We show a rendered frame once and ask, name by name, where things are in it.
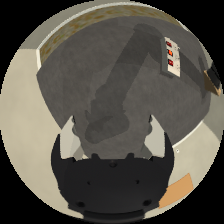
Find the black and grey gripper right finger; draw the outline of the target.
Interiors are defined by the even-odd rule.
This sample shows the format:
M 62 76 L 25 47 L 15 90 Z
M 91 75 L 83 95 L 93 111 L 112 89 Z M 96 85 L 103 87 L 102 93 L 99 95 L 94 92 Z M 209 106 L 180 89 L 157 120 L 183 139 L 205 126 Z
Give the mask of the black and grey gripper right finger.
M 150 124 L 145 141 L 141 148 L 142 158 L 151 160 L 159 166 L 163 174 L 163 189 L 168 188 L 169 178 L 174 167 L 174 151 L 167 133 L 158 121 L 150 115 Z

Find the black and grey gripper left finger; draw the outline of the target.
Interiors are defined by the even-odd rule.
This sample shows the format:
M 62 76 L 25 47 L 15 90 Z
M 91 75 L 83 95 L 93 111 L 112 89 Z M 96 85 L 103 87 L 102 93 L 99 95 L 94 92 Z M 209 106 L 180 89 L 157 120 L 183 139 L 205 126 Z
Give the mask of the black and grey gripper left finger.
M 57 135 L 51 152 L 51 167 L 60 191 L 63 190 L 64 172 L 72 163 L 83 159 L 85 153 L 79 137 L 75 136 L 75 124 L 74 116 L 71 116 Z

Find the white power strip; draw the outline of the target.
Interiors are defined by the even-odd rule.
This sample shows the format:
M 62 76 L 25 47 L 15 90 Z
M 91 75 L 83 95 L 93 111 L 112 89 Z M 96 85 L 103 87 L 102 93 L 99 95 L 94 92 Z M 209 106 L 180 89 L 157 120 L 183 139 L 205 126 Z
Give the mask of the white power strip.
M 180 77 L 180 49 L 176 43 L 169 38 L 160 39 L 162 49 L 162 71 L 174 77 Z

